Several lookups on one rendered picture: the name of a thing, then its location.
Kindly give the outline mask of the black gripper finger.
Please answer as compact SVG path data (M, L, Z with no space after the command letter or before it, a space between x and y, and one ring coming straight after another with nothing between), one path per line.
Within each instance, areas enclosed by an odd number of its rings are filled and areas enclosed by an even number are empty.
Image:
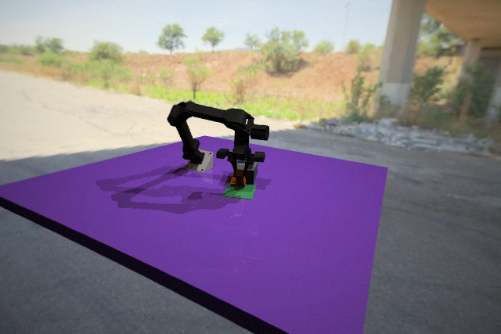
M233 170L235 172L235 175L236 175L236 169L237 169L237 160L228 160L231 164L232 164L232 167L233 167Z
M244 172L243 172L243 176L245 176L246 172L247 172L247 168L249 166L250 163L253 163L254 161L245 161L245 167L244 167Z

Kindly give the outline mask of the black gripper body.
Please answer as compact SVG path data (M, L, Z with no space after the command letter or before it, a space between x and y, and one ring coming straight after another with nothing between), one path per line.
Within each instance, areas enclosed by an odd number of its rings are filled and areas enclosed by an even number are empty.
M241 145L244 145L245 142L248 143L249 145L249 138L248 139L238 139L234 138L234 147L236 142L240 142ZM228 160L232 160L232 152L229 151L229 149L220 149L216 153L216 158L218 159L225 159L228 157ZM255 162L264 162L265 160L265 153L264 152L257 152L252 153L250 157L246 157L247 161L255 161Z

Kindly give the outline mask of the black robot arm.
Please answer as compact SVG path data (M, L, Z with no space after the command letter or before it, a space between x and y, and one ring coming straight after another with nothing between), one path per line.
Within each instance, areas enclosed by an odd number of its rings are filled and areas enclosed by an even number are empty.
M242 109L221 110L214 107L203 106L192 101L180 102L173 105L168 116L168 122L176 127L183 142L183 157L185 160L191 160L191 164L201 164L205 153L200 152L199 140L193 138L187 120L190 117L211 120L224 124L227 128L235 131L235 138L265 140L269 139L269 126L254 124L254 118ZM248 119L248 121L247 121ZM247 122L247 124L246 124ZM241 145L236 142L232 150L233 160L245 160L251 156L251 148L247 142Z

